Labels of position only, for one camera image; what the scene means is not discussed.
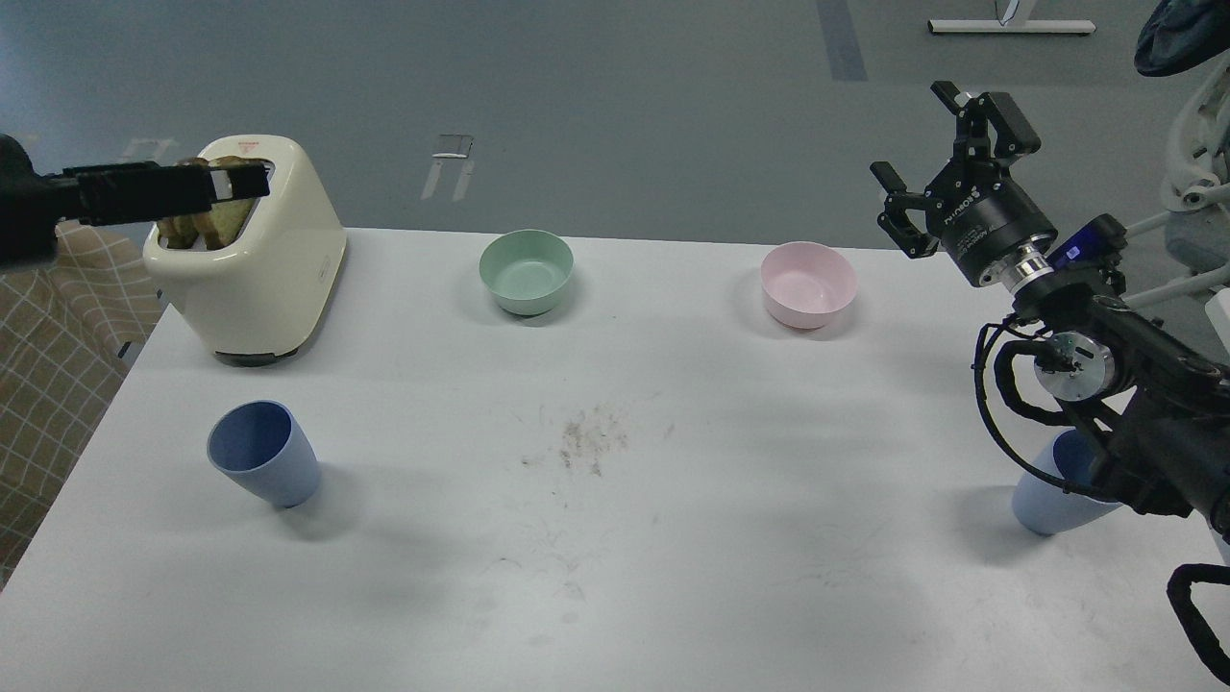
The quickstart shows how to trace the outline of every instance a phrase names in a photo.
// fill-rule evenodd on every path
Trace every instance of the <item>cloth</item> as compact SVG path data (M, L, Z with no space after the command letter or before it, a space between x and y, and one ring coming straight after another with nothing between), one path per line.
M1167 76L1230 48L1230 0L1162 0L1137 39L1137 71Z
M161 313L127 237L60 224L44 269L0 274L0 588Z

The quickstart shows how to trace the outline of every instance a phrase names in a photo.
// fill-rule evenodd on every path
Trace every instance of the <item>cup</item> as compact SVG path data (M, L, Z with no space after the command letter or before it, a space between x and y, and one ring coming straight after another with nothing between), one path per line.
M1073 483L1089 484L1095 451L1080 431L1069 429L1047 445L1033 466ZM1012 514L1030 531L1053 536L1107 515L1119 503L1101 503L1075 493L1064 493L1049 483L1025 473L1012 493Z
M209 433L209 462L248 493L294 508L320 487L320 463L290 412L278 402L251 402Z

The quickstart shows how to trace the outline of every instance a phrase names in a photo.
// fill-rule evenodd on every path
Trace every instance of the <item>toaster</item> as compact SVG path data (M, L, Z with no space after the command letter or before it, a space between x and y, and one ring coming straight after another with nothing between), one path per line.
M155 225L143 256L155 283L205 348L234 365L294 355L320 322L346 252L346 232L308 154L269 134L224 136L200 151L257 159L269 194L256 200L235 241L170 248Z

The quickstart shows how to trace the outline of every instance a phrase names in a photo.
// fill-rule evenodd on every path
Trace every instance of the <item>gray floor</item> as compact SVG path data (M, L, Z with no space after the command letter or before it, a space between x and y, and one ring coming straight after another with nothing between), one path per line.
M1135 74L1154 5L1041 0L1097 32L988 37L926 20L989 0L5 2L0 129L41 172L283 134L347 225L887 247L867 165L935 175L953 123L927 86L951 79L1016 97L1044 144L1014 172L1070 232L1157 209L1204 70ZM424 199L445 133L475 138L474 176L454 199L450 163ZM1133 248L1133 286L1172 275L1159 247ZM1218 349L1198 304L1165 310Z

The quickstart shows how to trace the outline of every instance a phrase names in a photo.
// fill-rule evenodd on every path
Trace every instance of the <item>black cable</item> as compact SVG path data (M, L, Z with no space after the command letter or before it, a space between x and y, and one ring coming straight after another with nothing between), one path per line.
M1074 493L1076 495L1084 495L1086 498L1101 503L1116 503L1117 500L1114 498L1102 494L1101 490L1093 488L1092 486L1073 483L1064 478L1050 476L1049 473L1046 473L1044 471L1034 467L1030 462L1025 461L1025 458L1021 457L1021 455L1018 455L1016 450L1014 450L1012 446L1009 444L1009 441L1004 438L1004 434L1000 433L999 427L995 424L995 418L991 415L990 407L986 404L985 371L986 371L986 360L990 356L990 352L995 348L995 343L999 340L1000 336L1002 336L1004 332L1009 329L1007 324L1011 323L1011 321L1012 321L1012 315L1009 315L1007 317L1004 318L1001 323L988 322L984 323L983 327L978 331L978 343L974 349L974 364L970 368L974 371L974 393L975 393L975 401L978 403L978 415L983 419L983 425L986 428L986 433L991 436L991 440L995 441L999 449L1005 455L1007 455L1007 457L1012 460L1012 462L1016 466L1021 467L1022 470L1025 470L1026 473L1037 478L1038 481L1053 486L1063 490L1064 493ZM991 333L990 339L988 339L986 334L993 328L995 329L995 332Z
M1220 584L1230 586L1230 568L1221 565L1180 565L1166 584L1166 596L1175 608L1183 634L1196 649L1200 663L1224 685L1230 685L1230 658L1221 650L1221 643L1213 628L1192 602L1193 584Z
M1016 356L1055 358L1055 350L1046 343L1038 340L1010 340L1000 349L995 356L995 388L999 390L1000 398L1014 414L1041 423L1042 425L1059 427L1068 425L1068 414L1063 412L1048 412L1027 403L1016 388L1016 372L1012 370L1012 359Z

